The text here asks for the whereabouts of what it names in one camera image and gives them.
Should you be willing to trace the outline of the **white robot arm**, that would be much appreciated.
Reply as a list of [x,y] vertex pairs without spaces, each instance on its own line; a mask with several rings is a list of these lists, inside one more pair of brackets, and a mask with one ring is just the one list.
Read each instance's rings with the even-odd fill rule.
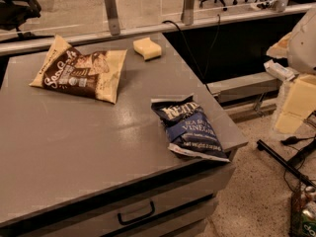
[[293,134],[316,110],[316,8],[272,45],[267,56],[266,71],[283,81],[275,131]]

